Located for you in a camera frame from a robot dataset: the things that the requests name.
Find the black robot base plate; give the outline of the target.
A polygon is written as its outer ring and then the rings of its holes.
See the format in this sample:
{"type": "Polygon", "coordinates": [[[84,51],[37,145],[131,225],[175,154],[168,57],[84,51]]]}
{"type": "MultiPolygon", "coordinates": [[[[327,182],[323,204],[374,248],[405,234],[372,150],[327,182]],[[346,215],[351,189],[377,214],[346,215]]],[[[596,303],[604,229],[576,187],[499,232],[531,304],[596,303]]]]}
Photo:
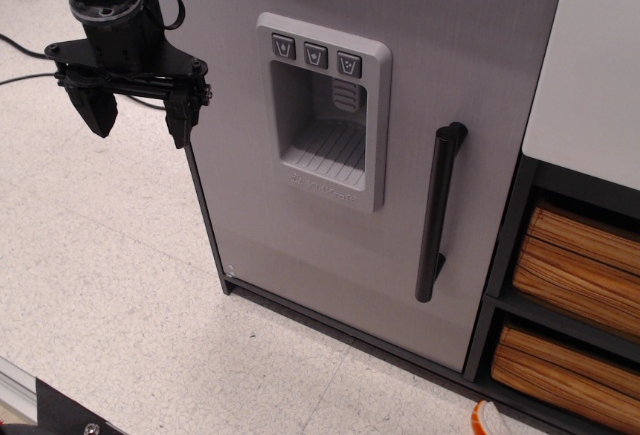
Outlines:
{"type": "Polygon", "coordinates": [[[123,435],[125,431],[36,379],[35,425],[3,423],[2,435],[123,435]]]}

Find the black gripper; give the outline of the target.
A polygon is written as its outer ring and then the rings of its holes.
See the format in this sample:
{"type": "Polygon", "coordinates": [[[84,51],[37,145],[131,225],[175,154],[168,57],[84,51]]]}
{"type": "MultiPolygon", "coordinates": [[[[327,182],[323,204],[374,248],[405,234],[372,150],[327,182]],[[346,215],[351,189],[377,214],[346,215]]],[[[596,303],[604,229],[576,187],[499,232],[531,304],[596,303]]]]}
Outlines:
{"type": "MultiPolygon", "coordinates": [[[[45,49],[59,68],[78,67],[96,85],[111,82],[114,90],[164,99],[166,124],[177,149],[190,144],[200,109],[211,99],[205,82],[207,64],[172,46],[158,0],[126,0],[116,5],[90,5],[69,0],[71,13],[86,37],[55,42],[45,49]]],[[[100,88],[63,87],[89,129],[106,138],[118,108],[115,96],[100,88]]]]}

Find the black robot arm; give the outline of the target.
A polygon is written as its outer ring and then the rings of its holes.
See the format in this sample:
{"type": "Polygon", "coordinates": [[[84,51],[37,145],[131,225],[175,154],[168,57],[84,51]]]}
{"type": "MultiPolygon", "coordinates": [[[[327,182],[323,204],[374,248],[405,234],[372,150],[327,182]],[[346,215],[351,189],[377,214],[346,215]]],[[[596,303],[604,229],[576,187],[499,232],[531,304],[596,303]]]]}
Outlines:
{"type": "Polygon", "coordinates": [[[190,143],[201,107],[211,88],[207,64],[167,40],[179,28],[185,7],[165,24],[159,0],[69,0],[70,10],[84,28],[85,38],[51,44],[47,59],[55,62],[55,77],[77,112],[97,135],[107,137],[115,123],[117,95],[163,102],[166,123],[177,148],[190,143]]]}

